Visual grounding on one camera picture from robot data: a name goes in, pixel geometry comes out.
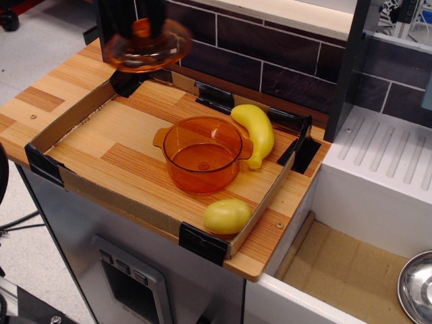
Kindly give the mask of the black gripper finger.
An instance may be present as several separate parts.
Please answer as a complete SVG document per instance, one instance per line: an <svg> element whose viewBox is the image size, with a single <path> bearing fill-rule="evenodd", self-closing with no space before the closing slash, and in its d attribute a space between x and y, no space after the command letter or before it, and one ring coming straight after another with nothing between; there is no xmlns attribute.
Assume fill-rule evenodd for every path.
<svg viewBox="0 0 432 324"><path fill-rule="evenodd" d="M165 0L148 1L148 18L151 25L151 37L159 37L165 23Z"/></svg>
<svg viewBox="0 0 432 324"><path fill-rule="evenodd" d="M113 1L113 17L118 33L123 37L132 36L132 23L136 20L133 1Z"/></svg>

